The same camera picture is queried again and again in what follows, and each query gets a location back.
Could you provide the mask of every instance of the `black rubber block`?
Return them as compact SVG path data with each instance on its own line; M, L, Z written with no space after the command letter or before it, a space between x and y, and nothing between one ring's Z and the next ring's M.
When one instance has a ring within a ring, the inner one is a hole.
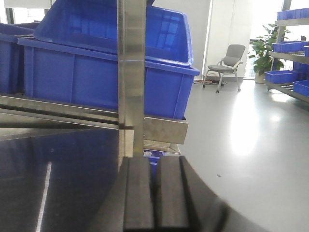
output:
M155 198L157 231L189 231L179 157L165 156L160 159Z
M146 232L155 228L150 168L145 157L129 160L125 232Z

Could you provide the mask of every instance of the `chair leg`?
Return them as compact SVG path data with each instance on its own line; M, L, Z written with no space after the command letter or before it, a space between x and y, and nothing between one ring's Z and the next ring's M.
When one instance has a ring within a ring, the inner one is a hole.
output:
M206 81L206 78L207 78L207 75L208 75L209 71L210 71L210 70L208 69L208 71L207 71L207 73L206 73L206 75L205 75L205 77L204 77L204 80L203 80L203 88L206 87L205 81Z
M236 77L236 82L237 82L237 86L238 86L238 92L240 92L240 85L239 85L239 81L238 81L238 77L237 77L237 73L234 72L234 75Z
M220 77L220 80L219 80L219 84L218 84L218 88L217 88L217 93L219 93L219 89L221 88L221 83L222 83L222 80L223 80L223 75L221 75L220 73L219 74L219 77Z

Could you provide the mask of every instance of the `green leaves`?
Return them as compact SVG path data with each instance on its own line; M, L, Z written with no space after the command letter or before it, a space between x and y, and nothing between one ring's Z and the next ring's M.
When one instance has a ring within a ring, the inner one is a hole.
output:
M272 57L269 52L273 50L273 44L277 41L278 27L275 24L268 24L268 27L263 25L263 28L267 31L266 35L258 36L257 41L250 42L255 55L250 55L248 58L257 58L254 62L254 72L263 74L264 72L271 70ZM290 33L289 30L284 29L284 33ZM284 65L278 60L275 70L279 70Z

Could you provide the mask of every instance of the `gray office chair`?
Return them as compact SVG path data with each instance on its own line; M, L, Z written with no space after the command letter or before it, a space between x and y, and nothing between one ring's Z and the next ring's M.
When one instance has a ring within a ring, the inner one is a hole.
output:
M217 72L220 77L220 81L217 88L217 93L219 93L219 89L221 86L223 86L222 80L224 75L228 74L234 74L236 77L237 85L238 85L238 91L240 91L240 85L237 77L237 68L240 64L243 62L241 61L241 57L245 51L245 46L240 44L231 44L227 48L226 56L221 59L217 65L210 65L208 66L208 71L206 75L204 76L203 81L203 88L205 88L205 81L208 72L213 71Z

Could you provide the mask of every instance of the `blue bin on shelf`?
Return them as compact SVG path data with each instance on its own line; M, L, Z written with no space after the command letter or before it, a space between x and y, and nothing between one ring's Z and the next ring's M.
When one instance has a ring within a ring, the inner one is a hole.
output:
M117 54L117 8L114 0L57 0L38 25L34 37ZM146 60L171 65L193 64L185 14L147 7Z
M273 44L274 52L299 52L304 51L304 46L308 45L308 41L284 41Z
M293 82L293 91L309 97L309 80Z
M300 18L309 18L309 8L299 9Z
M278 12L278 20L294 19L295 10L280 11Z
M32 29L0 23L0 93L24 89L24 52L17 38L32 33Z
M291 70L265 72L265 79L274 84L290 83L298 81L298 72Z
M117 56L20 38L25 47L25 95L117 110ZM147 61L145 114L182 119L199 70Z
M308 78L309 65L293 62L293 70L298 72L298 81L303 81Z
M305 49L305 56L309 57L309 46L304 46Z

